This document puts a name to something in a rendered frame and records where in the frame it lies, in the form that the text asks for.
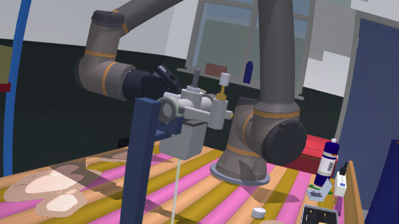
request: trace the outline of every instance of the blue metal stand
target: blue metal stand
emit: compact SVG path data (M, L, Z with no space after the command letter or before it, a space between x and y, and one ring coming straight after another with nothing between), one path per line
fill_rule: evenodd
M154 142L180 134L183 117L165 124L158 120L161 102L136 99L123 184L121 224L141 224Z
M12 175L12 137L14 131L14 107L17 90L17 79L19 70L19 60L23 36L25 35L26 24L31 8L32 0L22 0L19 8L18 20L12 42L12 58L10 76L8 81L11 83L11 90L6 94L6 105L4 111L4 139L3 139L3 176Z

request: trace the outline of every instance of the white bottle label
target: white bottle label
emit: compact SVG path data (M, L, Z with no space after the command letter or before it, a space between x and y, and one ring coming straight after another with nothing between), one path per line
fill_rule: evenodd
M317 173L329 177L333 173L335 159L322 157Z

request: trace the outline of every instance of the white cap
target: white cap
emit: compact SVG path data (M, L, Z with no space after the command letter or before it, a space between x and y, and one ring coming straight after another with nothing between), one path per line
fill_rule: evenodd
M265 214L266 214L266 209L264 209L264 208L253 208L253 210L252 210L252 217L257 218L257 219L264 218Z
M220 86L228 86L229 85L229 81L230 81L230 74L222 73L220 75L220 81L219 81L219 85Z

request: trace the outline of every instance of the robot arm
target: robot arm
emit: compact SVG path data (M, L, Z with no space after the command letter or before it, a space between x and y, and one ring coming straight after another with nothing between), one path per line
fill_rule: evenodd
M164 92L180 93L177 78L158 68L154 74L116 61L120 37L183 0L132 0L113 12L94 12L86 51L75 68L77 84L91 92L122 101L135 97L158 99Z

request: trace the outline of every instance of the striped tablecloth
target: striped tablecloth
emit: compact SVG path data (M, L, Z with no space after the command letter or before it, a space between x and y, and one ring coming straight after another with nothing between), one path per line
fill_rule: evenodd
M143 223L170 223L177 158L159 153L159 142L155 143L154 153ZM86 158L87 169L102 174L81 190L87 204L66 218L37 215L34 208L42 200L14 203L3 199L6 189L16 181L49 167L0 178L0 224L119 223L125 163L101 162L99 157L104 154ZM201 154L181 161L175 223L255 224L275 219L284 224L299 224L304 204L333 209L333 195L328 195L322 203L310 201L307 197L306 189L315 179L315 175L310 173L268 164L271 180L264 186L239 186L217 179L209 168L221 155L221 151L204 147ZM264 219L251 217L255 207L266 209ZM344 223L344 213L339 223Z

